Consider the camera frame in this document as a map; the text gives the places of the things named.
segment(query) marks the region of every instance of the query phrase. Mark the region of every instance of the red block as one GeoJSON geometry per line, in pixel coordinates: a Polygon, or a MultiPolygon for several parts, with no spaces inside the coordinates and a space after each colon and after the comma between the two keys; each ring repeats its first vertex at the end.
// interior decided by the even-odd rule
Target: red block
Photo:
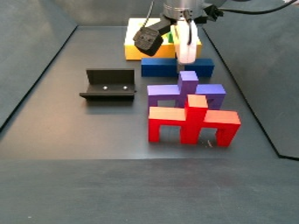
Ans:
{"type": "Polygon", "coordinates": [[[189,94],[185,108],[150,107],[149,141],[159,142],[161,126],[181,126],[182,144],[197,144],[202,128],[214,128],[220,146],[230,146],[241,121],[236,111],[209,110],[205,95],[189,94]]]}

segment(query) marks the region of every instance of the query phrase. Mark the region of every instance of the purple block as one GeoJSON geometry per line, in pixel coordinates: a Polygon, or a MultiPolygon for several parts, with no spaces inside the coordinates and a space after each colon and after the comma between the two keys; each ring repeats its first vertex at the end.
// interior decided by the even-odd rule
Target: purple block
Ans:
{"type": "Polygon", "coordinates": [[[221,109],[226,90],[221,84],[199,85],[194,71],[181,71],[178,85],[147,86],[149,108],[157,107],[159,101],[175,100],[175,107],[183,108],[187,95],[206,95],[210,109],[221,109]]]}
{"type": "Polygon", "coordinates": [[[221,109],[226,97],[226,90],[221,84],[201,84],[197,87],[197,95],[206,95],[210,109],[221,109]]]}
{"type": "Polygon", "coordinates": [[[194,71],[181,71],[178,86],[181,89],[181,96],[177,102],[177,107],[183,108],[187,100],[187,95],[194,95],[199,85],[199,78],[194,71]]]}
{"type": "Polygon", "coordinates": [[[177,100],[181,95],[178,85],[147,86],[149,108],[158,107],[159,101],[177,100]]]}

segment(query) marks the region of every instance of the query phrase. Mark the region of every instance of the blue block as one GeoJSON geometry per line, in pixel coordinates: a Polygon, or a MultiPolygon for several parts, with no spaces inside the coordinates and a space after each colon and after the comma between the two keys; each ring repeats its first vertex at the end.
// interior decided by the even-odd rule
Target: blue block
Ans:
{"type": "Polygon", "coordinates": [[[185,70],[195,71],[198,77],[212,77],[214,67],[212,59],[197,59],[193,64],[185,66],[185,70]]]}
{"type": "Polygon", "coordinates": [[[142,59],[143,77],[178,77],[177,59],[145,58],[142,59]]]}
{"type": "MultiPolygon", "coordinates": [[[[214,70],[212,59],[197,59],[195,62],[185,66],[185,71],[195,71],[198,77],[212,77],[214,70]]],[[[166,58],[142,59],[142,76],[143,77],[178,77],[178,61],[166,58]]]]}

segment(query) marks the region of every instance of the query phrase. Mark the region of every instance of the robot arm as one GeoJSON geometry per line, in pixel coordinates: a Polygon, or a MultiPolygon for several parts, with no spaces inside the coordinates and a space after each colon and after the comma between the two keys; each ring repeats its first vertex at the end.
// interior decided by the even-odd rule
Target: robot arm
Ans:
{"type": "Polygon", "coordinates": [[[163,43],[163,35],[173,30],[178,61],[190,64],[197,58],[198,27],[208,20],[217,21],[222,11],[204,0],[165,0],[162,21],[142,27],[135,35],[135,46],[149,56],[154,56],[163,43]]]}

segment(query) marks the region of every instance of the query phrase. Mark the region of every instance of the black metal holder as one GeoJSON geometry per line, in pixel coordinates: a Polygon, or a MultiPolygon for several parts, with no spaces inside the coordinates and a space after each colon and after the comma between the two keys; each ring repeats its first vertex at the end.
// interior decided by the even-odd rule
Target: black metal holder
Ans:
{"type": "Polygon", "coordinates": [[[135,69],[87,69],[89,91],[81,93],[89,101],[134,100],[135,69]]]}

